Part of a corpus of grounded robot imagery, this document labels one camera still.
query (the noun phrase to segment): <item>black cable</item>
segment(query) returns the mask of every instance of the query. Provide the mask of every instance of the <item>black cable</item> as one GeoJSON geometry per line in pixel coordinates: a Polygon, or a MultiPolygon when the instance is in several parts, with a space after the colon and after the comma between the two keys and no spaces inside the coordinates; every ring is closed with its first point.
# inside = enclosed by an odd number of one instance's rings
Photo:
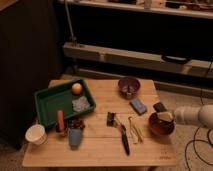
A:
{"type": "MultiPolygon", "coordinates": [[[[203,76],[204,81],[206,81],[206,77],[207,77],[207,75],[208,75],[208,73],[209,73],[209,71],[210,71],[210,69],[212,67],[212,62],[213,61],[210,62],[210,65],[209,65],[208,69],[206,70],[206,72],[205,72],[205,74],[203,76]]],[[[200,100],[201,100],[202,105],[204,105],[204,102],[203,102],[203,85],[201,85],[201,87],[200,87],[200,100]]]]}
{"type": "MultiPolygon", "coordinates": [[[[207,75],[208,75],[208,73],[209,73],[209,71],[210,71],[210,69],[211,69],[211,67],[212,67],[212,62],[213,62],[213,61],[211,61],[211,63],[210,63],[210,65],[209,65],[208,69],[206,70],[206,72],[205,72],[205,74],[204,74],[204,77],[203,77],[203,78],[204,78],[204,81],[206,80],[206,77],[207,77],[207,75]]],[[[202,87],[202,86],[203,86],[203,85],[201,85],[201,88],[200,88],[200,100],[201,100],[202,105],[204,105],[204,102],[203,102],[203,87],[202,87]]],[[[197,150],[196,150],[195,142],[203,142],[203,143],[206,143],[206,144],[210,145],[211,147],[213,147],[213,143],[212,143],[212,141],[211,141],[211,139],[210,139],[210,133],[211,133],[211,131],[212,131],[211,129],[208,130],[208,132],[207,132],[207,140],[208,140],[208,141],[205,141],[205,140],[202,140],[202,139],[196,139],[196,135],[197,135],[197,133],[198,133],[198,131],[199,131],[200,128],[201,128],[201,127],[198,127],[198,128],[196,129],[196,131],[195,131],[195,133],[194,133],[194,138],[193,138],[193,140],[190,140],[190,141],[186,144],[186,147],[185,147],[185,151],[184,151],[184,154],[185,154],[185,162],[186,162],[186,165],[187,165],[187,168],[189,169],[189,171],[191,171],[191,168],[190,168],[190,166],[189,166],[188,159],[187,159],[187,149],[188,149],[188,146],[189,146],[191,143],[193,143],[193,148],[194,148],[194,151],[195,151],[195,154],[197,155],[197,157],[198,157],[201,161],[203,161],[204,163],[206,163],[207,165],[213,166],[213,163],[210,163],[210,162],[204,160],[204,159],[199,155],[199,153],[198,153],[197,150]]]]}
{"type": "Polygon", "coordinates": [[[211,144],[210,137],[209,137],[211,130],[208,130],[208,132],[207,132],[208,141],[205,141],[205,140],[202,140],[202,139],[196,139],[196,135],[197,135],[198,130],[199,130],[200,128],[201,128],[201,127],[199,127],[199,128],[196,129],[193,140],[190,140],[190,141],[187,143],[186,147],[185,147],[185,152],[184,152],[184,154],[185,154],[185,161],[186,161],[186,165],[187,165],[187,168],[189,169],[189,171],[191,171],[191,168],[190,168],[190,166],[189,166],[188,159],[187,159],[187,149],[188,149],[188,146],[189,146],[191,143],[193,143],[193,148],[194,148],[194,151],[195,151],[195,154],[197,155],[197,157],[198,157],[201,161],[203,161],[205,164],[207,164],[207,165],[209,165],[209,166],[213,166],[213,163],[210,163],[210,162],[206,161],[205,159],[203,159],[203,158],[199,155],[199,153],[197,152],[197,149],[196,149],[196,147],[195,147],[195,142],[203,142],[203,143],[206,143],[206,144],[208,144],[208,145],[211,145],[211,147],[213,147],[212,144],[211,144]]]}

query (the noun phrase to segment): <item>black brush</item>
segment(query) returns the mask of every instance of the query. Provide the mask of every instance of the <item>black brush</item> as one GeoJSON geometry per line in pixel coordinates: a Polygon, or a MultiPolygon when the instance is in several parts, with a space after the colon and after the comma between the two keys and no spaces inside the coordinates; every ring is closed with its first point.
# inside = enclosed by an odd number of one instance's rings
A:
{"type": "Polygon", "coordinates": [[[158,102],[158,103],[154,104],[153,108],[155,109],[156,112],[166,112],[167,111],[166,107],[163,105],[162,102],[158,102]]]}
{"type": "Polygon", "coordinates": [[[127,155],[130,154],[129,143],[126,136],[126,127],[118,120],[115,113],[108,112],[107,126],[113,126],[119,129],[122,135],[122,143],[127,155]]]}

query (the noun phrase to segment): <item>dark wall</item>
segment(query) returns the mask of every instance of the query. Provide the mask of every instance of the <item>dark wall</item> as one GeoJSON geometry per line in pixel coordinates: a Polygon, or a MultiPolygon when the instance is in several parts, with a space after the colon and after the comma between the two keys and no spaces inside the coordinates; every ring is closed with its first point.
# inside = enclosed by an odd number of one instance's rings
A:
{"type": "Polygon", "coordinates": [[[33,93],[62,72],[51,0],[20,0],[0,12],[0,138],[20,146],[35,119],[33,93]]]}

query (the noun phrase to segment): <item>wooden table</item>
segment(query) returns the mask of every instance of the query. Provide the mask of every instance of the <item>wooden table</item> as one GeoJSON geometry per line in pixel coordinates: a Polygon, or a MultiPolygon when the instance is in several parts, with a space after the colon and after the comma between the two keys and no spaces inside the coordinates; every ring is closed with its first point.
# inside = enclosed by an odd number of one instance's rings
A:
{"type": "MultiPolygon", "coordinates": [[[[83,116],[85,129],[78,150],[71,150],[67,137],[59,138],[49,131],[47,141],[35,146],[28,144],[23,166],[25,167],[103,167],[103,166],[168,166],[177,164],[176,155],[169,137],[156,137],[148,129],[148,117],[154,112],[153,104],[159,101],[152,80],[140,80],[141,88],[136,97],[148,107],[148,112],[138,116],[118,92],[118,80],[85,80],[96,101],[94,112],[83,116]],[[119,131],[106,126],[107,113],[116,112],[127,128],[130,156],[127,156],[119,131]],[[144,141],[133,144],[128,117],[140,121],[144,141]]],[[[50,86],[64,83],[53,80],[50,86]]]]}
{"type": "Polygon", "coordinates": [[[11,6],[18,0],[0,0],[0,11],[4,10],[5,8],[11,6]]]}

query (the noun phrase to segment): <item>cable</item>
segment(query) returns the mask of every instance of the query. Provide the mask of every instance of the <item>cable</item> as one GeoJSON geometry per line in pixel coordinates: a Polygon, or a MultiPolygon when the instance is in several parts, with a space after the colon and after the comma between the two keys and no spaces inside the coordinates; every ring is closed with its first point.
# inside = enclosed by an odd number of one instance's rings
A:
{"type": "Polygon", "coordinates": [[[203,159],[203,158],[200,156],[200,154],[197,152],[197,149],[196,149],[196,147],[195,147],[195,142],[203,142],[203,143],[206,143],[206,144],[210,145],[211,147],[213,147],[213,145],[212,145],[212,143],[211,143],[212,141],[211,141],[211,139],[210,139],[210,137],[209,137],[210,132],[211,132],[212,130],[208,130],[208,132],[207,132],[207,139],[208,139],[208,141],[205,141],[205,140],[202,140],[202,139],[196,139],[196,135],[197,135],[198,130],[199,130],[200,128],[201,128],[201,127],[198,127],[198,128],[196,129],[193,140],[190,140],[190,141],[187,143],[186,147],[185,147],[185,151],[184,151],[184,154],[185,154],[185,162],[186,162],[186,165],[187,165],[187,168],[189,169],[189,171],[191,171],[191,168],[190,168],[190,166],[189,166],[188,159],[187,159],[187,149],[188,149],[188,146],[189,146],[191,143],[193,143],[193,148],[194,148],[194,151],[195,151],[196,156],[197,156],[201,161],[203,161],[205,164],[207,164],[207,165],[209,165],[209,166],[213,166],[213,163],[210,163],[210,162],[206,161],[205,159],[203,159]]]}
{"type": "MultiPolygon", "coordinates": [[[[205,72],[205,74],[204,74],[204,76],[203,76],[204,81],[206,81],[206,77],[207,77],[207,75],[208,75],[208,73],[209,73],[209,71],[210,71],[210,69],[211,69],[211,67],[212,67],[212,62],[213,62],[213,61],[210,62],[210,65],[209,65],[208,69],[206,70],[206,72],[205,72]]],[[[200,88],[200,100],[201,100],[202,105],[204,105],[204,102],[203,102],[203,84],[201,85],[201,88],[200,88]]],[[[187,165],[187,168],[189,169],[189,171],[191,171],[191,168],[190,168],[190,166],[189,166],[188,159],[187,159],[187,149],[188,149],[188,146],[189,146],[191,143],[193,143],[193,149],[194,149],[194,152],[195,152],[196,156],[197,156],[201,161],[203,161],[205,164],[207,164],[207,165],[209,165],[209,166],[213,166],[213,163],[210,163],[210,162],[206,161],[205,159],[203,159],[203,158],[200,156],[200,154],[197,152],[197,149],[196,149],[196,146],[195,146],[195,142],[203,142],[203,143],[206,143],[206,144],[210,145],[211,147],[213,147],[213,142],[212,142],[211,139],[210,139],[210,133],[211,133],[212,130],[211,130],[211,129],[208,130],[207,135],[206,135],[208,141],[205,141],[205,140],[202,140],[202,139],[196,139],[196,135],[197,135],[197,133],[198,133],[198,131],[199,131],[200,128],[201,128],[201,127],[198,127],[198,128],[196,129],[196,131],[195,131],[195,133],[194,133],[194,138],[193,138],[192,140],[190,140],[190,141],[186,144],[186,147],[185,147],[185,150],[184,150],[185,162],[186,162],[186,165],[187,165]]]]}
{"type": "Polygon", "coordinates": [[[76,37],[75,37],[74,32],[73,32],[72,20],[70,18],[70,12],[69,12],[67,0],[64,0],[64,7],[65,7],[66,15],[67,15],[67,22],[68,22],[70,36],[71,36],[70,39],[74,43],[76,41],[76,37]]]}
{"type": "MultiPolygon", "coordinates": [[[[204,79],[203,84],[205,83],[206,77],[209,74],[209,71],[211,70],[212,62],[213,61],[210,62],[210,65],[209,65],[208,69],[206,70],[206,72],[203,76],[203,79],[204,79]]],[[[203,85],[201,85],[201,87],[200,87],[200,101],[201,101],[202,105],[204,105],[204,102],[203,102],[203,85]]]]}

